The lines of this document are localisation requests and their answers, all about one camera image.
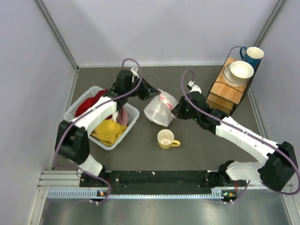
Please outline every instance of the white wall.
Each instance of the white wall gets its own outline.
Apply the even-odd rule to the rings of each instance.
[[[26,224],[74,71],[32,0],[0,1],[0,224]]]
[[[43,0],[80,66],[222,64],[278,0]]]
[[[252,83],[267,133],[295,147],[300,163],[300,1],[288,0],[260,45],[265,57]]]

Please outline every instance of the yellow cloth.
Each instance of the yellow cloth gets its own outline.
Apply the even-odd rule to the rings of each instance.
[[[113,120],[104,120],[91,134],[106,146],[112,146],[126,130],[127,126],[120,125]]]

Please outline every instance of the mug handle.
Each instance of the mug handle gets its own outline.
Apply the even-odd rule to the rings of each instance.
[[[180,141],[174,140],[171,146],[172,147],[179,147],[180,146]]]
[[[243,51],[243,49],[245,49],[245,51],[247,51],[247,47],[241,47],[241,49],[240,49],[240,58],[241,59],[243,59],[244,58],[244,55],[242,54],[242,51]]]

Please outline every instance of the wooden stand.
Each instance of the wooden stand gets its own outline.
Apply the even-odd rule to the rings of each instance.
[[[250,78],[248,83],[244,84],[241,87],[231,87],[229,86],[223,78],[223,71],[226,66],[233,63],[234,61],[237,61],[237,59],[234,59],[230,57],[230,53],[228,54],[228,57],[216,79],[216,81],[213,83],[207,98],[206,102],[209,104],[211,109],[220,109],[223,112],[231,115],[234,110],[237,108],[237,106],[240,104],[240,102],[243,100],[243,98],[246,96],[246,93],[250,87],[250,84],[254,78],[254,75],[256,73],[257,68],[255,69],[255,72],[253,76]]]

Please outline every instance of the yellow mug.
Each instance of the yellow mug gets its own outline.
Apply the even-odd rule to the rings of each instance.
[[[157,135],[158,144],[162,149],[180,146],[180,141],[174,140],[174,134],[171,130],[164,129]]]

